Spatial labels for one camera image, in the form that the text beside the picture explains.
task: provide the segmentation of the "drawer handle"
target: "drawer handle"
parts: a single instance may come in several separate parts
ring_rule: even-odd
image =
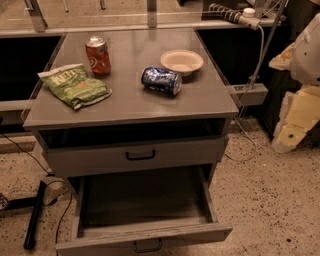
[[[129,161],[139,161],[139,160],[148,160],[152,159],[156,156],[156,151],[153,149],[150,156],[143,156],[143,157],[132,157],[130,156],[129,152],[126,152],[126,157]]]
[[[161,239],[159,239],[159,245],[158,245],[158,247],[156,247],[156,248],[150,248],[150,249],[143,249],[143,250],[141,250],[141,249],[138,249],[137,242],[134,242],[134,244],[133,244],[133,248],[134,248],[134,251],[135,251],[136,253],[156,252],[156,251],[159,251],[159,250],[161,249],[161,247],[162,247],[162,241],[161,241]]]

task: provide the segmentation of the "soda can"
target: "soda can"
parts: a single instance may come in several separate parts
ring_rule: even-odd
[[[86,42],[86,53],[93,73],[97,75],[108,75],[111,72],[111,64],[107,42],[99,37],[89,37]]]
[[[174,96],[180,92],[182,77],[171,70],[148,67],[142,72],[141,83],[151,90]]]

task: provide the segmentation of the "green chip bag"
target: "green chip bag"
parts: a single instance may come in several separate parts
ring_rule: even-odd
[[[99,102],[112,93],[104,82],[88,77],[83,64],[66,65],[38,75],[55,96],[73,109]]]

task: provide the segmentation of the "cabinet top surface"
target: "cabinet top surface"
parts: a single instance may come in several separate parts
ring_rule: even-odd
[[[193,29],[154,29],[67,34],[52,69],[83,63],[94,77],[85,52],[88,37],[106,39],[111,74],[96,77],[112,89],[109,98],[77,111],[42,86],[24,123],[27,130],[72,128],[197,118],[227,118],[237,108]],[[162,67],[160,57],[174,49],[198,53],[202,68],[183,80],[181,91],[168,97],[145,89],[141,74],[146,67]]]

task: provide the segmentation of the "terrazzo floor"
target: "terrazzo floor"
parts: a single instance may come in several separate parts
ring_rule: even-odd
[[[245,118],[242,125],[255,144],[238,126],[231,125],[226,154],[210,186],[219,223],[233,225],[227,239],[144,255],[320,255],[319,146],[302,144],[292,152],[279,154],[271,148],[268,135],[256,119]],[[24,141],[12,139],[20,144]],[[0,191],[9,199],[34,196],[46,173],[5,138],[0,143],[2,149],[9,148],[0,154]],[[37,144],[30,153],[46,165]],[[65,191],[59,182],[50,185],[45,203]],[[24,250],[23,243],[32,208],[0,212],[0,255],[56,255],[56,230],[69,200],[67,192],[55,205],[43,207],[36,246],[31,251]],[[75,200],[61,222],[58,242],[70,240],[74,210]]]

